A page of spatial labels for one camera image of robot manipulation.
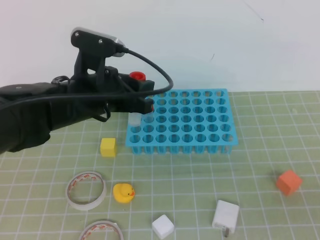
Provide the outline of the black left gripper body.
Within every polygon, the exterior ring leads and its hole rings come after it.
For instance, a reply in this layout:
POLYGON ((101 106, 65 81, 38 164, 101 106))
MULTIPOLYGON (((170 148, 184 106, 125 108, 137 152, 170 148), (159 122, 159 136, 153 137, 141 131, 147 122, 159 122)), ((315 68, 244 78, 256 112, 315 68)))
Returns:
POLYGON ((69 123, 90 118, 106 122, 112 112, 135 111, 135 98, 128 96, 135 92, 135 77, 133 73, 120 73, 115 67, 98 67, 94 73, 88 73, 87 67, 75 67, 67 92, 86 95, 67 103, 69 123))

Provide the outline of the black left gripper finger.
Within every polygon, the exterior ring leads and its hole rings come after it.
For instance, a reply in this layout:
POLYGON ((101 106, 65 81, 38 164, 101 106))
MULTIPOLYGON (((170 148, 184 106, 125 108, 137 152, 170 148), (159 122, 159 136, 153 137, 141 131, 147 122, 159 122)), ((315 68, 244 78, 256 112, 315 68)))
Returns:
POLYGON ((109 101, 110 112, 148 114, 153 111, 153 100, 145 97, 127 97, 109 101))

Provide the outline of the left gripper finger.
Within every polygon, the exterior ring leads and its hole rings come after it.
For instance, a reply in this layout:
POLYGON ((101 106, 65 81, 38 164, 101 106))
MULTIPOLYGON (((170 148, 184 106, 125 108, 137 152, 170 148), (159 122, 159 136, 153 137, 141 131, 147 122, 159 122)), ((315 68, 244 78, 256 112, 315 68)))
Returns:
POLYGON ((129 76, 129 74, 120 73, 121 79, 135 92, 153 91, 155 82, 152 80, 138 81, 129 76))

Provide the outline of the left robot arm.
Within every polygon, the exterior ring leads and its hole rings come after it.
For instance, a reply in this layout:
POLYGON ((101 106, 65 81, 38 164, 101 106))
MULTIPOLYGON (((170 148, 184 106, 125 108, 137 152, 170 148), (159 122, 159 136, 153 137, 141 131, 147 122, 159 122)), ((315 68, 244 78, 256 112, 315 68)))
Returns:
POLYGON ((73 94, 115 94, 119 99, 43 101, 1 110, 0 151, 19 152, 46 143, 54 130, 95 119, 106 122, 112 112, 150 113, 152 104, 146 96, 129 97, 131 92, 153 91, 154 81, 142 76, 119 73, 114 67, 89 74, 86 70, 71 78, 59 76, 52 82, 16 84, 1 87, 0 104, 9 104, 27 97, 71 96, 73 94))

